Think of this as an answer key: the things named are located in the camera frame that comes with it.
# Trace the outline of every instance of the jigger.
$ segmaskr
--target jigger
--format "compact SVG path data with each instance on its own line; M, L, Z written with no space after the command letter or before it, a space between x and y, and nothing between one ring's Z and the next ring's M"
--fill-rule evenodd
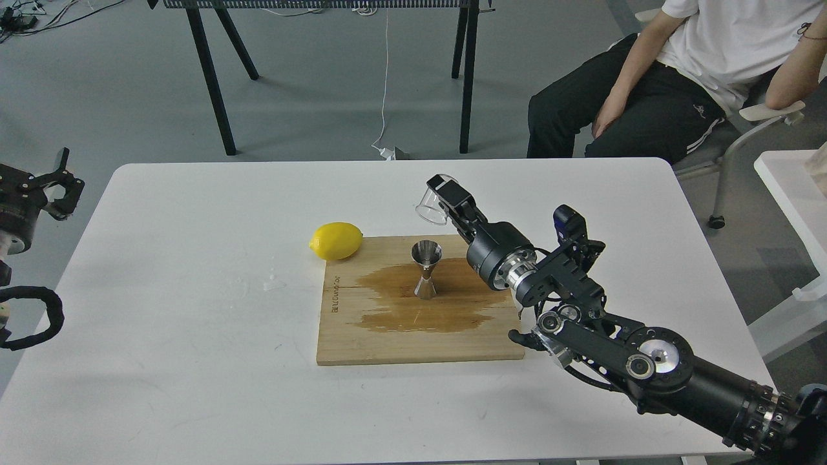
M413 294L423 300L432 299L437 290L433 287L431 274L442 258L442 247L434 241L419 241L411 247L411 257L422 270L422 276L419 277Z

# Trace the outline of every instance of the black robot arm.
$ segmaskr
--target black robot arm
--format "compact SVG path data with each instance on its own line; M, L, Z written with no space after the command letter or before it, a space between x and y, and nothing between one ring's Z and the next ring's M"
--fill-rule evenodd
M428 188L468 243L468 264L480 278L533 307L537 325L526 334L512 330L511 340L548 352L592 386L623 392L640 414L683 416L729 446L753 450L760 463L827 463L827 386L802 390L793 400L696 357L668 328L607 313L603 288L586 274L605 244L588 238L574 209L555 210L559 247L548 252L510 223L489 223L454 179L436 175ZM576 362L603 381L577 371Z
M52 218L63 221L77 207L84 182L66 169L69 149L58 152L55 170L46 175L34 176L11 166L0 165L0 288L12 280L12 268L6 264L8 255L23 253L31 247L35 225L41 210ZM59 185L64 189L60 199L49 201L45 189ZM49 328L41 333L9 341L11 333L6 329L10 299L40 300L45 304ZM16 286L0 289L0 348L19 350L53 338L63 326L63 305L54 291L45 287Z

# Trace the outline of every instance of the white cable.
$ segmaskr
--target white cable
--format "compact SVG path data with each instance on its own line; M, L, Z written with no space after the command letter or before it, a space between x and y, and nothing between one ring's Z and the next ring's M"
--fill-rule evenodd
M376 14L378 8L376 7L359 7L359 8L352 8L352 12L359 13L360 16L369 17Z
M293 14L285 15L285 14L282 14L282 13L274 12L273 10L268 10L267 8L259 8L259 9L261 11L264 11L264 12L273 13L277 17L300 17L300 16L306 15L308 13L319 14L319 13L324 11L324 8L308 8L308 10L306 12L293 13Z
M379 133L379 137L373 141L373 144L370 146L375 148L379 151L380 155L382 154L382 149L376 146L376 143L382 139L382 136L385 135L385 100L388 97L388 69L390 68L390 43L388 41L388 30L390 24L390 8L385 9L385 91L382 94L382 132Z

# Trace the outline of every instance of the black pants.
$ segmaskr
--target black pants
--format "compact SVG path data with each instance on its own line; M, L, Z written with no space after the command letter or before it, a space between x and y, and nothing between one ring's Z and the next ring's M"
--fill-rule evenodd
M528 158L571 157L575 135L594 121L635 39L636 34L625 37L531 98ZM586 146L586 156L657 156L674 164L723 117L701 86L655 62L632 90L623 115Z

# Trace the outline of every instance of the black cable sleeve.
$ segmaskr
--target black cable sleeve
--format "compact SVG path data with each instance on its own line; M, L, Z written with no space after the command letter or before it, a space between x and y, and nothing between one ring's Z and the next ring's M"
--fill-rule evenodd
M579 371L577 371L576 369L574 369L571 366L564 368L564 370L566 370L566 372L568 374L572 375L573 377L577 378L580 381L585 382L586 384L588 384L590 386L598 387L598 388L606 390L606 391L619 392L619 390L616 387L610 385L609 383L604 383L604 382L597 381L596 379L592 379L591 377L586 376L583 373L580 373Z
M0 289L0 303L9 299L35 299L40 300L46 305L46 315L49 317L49 328L46 328L42 333L32 334L25 338L15 339L14 341L6 341L0 344L0 348L7 348L10 350L20 350L30 348L31 346L43 343L52 339L60 329L63 328L63 302L60 297L51 289L45 287L19 285L17 287L9 287Z

